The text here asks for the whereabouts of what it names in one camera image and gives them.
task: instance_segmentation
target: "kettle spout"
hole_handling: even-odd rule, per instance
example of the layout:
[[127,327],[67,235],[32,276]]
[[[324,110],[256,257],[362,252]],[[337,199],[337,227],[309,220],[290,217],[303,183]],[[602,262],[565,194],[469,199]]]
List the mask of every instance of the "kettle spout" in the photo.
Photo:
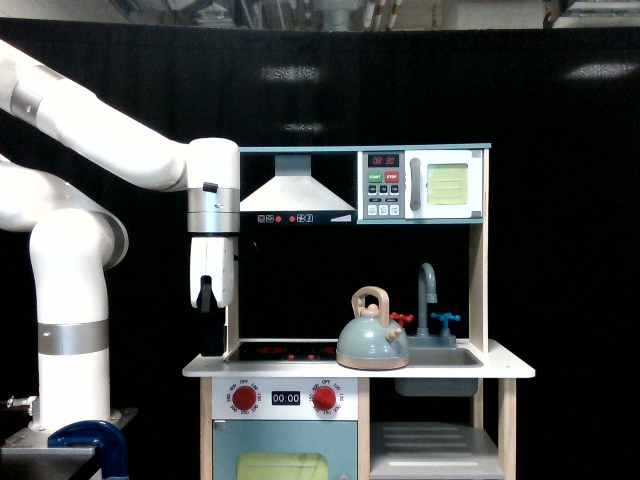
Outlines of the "kettle spout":
[[387,332],[387,338],[390,342],[395,342],[396,340],[398,340],[398,338],[400,338],[400,335],[402,335],[401,328],[392,328]]

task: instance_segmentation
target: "red faucet handle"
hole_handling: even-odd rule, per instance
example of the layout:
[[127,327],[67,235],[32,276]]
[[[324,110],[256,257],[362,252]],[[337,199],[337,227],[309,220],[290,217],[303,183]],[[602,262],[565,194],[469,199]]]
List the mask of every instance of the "red faucet handle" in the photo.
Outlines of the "red faucet handle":
[[409,314],[409,315],[403,315],[401,313],[396,313],[396,312],[392,312],[391,315],[389,315],[390,318],[393,318],[396,322],[398,322],[400,324],[401,327],[404,328],[404,324],[405,323],[411,323],[413,321],[413,319],[415,318],[413,315]]

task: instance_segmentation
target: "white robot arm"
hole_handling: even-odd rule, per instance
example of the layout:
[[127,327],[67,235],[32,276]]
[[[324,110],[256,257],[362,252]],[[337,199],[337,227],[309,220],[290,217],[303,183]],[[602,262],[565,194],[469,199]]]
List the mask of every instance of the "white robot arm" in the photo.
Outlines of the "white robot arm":
[[191,303],[219,308],[233,292],[239,230],[238,146],[225,139],[171,141],[92,92],[0,41],[0,108],[124,180],[159,191],[188,190]]
[[107,420],[109,308],[103,271],[124,258],[127,231],[69,183],[2,155],[0,228],[32,231],[40,392],[32,427],[50,433],[79,420]]

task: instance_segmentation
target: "gray sink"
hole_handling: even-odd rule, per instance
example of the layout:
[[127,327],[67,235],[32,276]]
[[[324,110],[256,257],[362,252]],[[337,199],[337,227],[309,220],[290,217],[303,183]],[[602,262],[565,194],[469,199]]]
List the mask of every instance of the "gray sink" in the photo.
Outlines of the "gray sink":
[[[411,348],[409,367],[481,367],[482,362],[464,348]],[[396,378],[396,391],[405,397],[472,397],[477,378]]]
[[413,367],[481,367],[482,362],[464,348],[420,348],[412,347]]

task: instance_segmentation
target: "white countertop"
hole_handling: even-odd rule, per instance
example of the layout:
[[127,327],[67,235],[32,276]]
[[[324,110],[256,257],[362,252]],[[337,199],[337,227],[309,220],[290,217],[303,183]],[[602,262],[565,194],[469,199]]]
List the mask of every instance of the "white countertop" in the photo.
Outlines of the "white countertop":
[[498,342],[489,340],[482,354],[468,339],[458,339],[483,363],[481,367],[428,367],[410,363],[396,370],[355,370],[337,362],[225,362],[223,357],[198,355],[183,370],[185,377],[367,377],[367,378],[532,378],[536,372]]

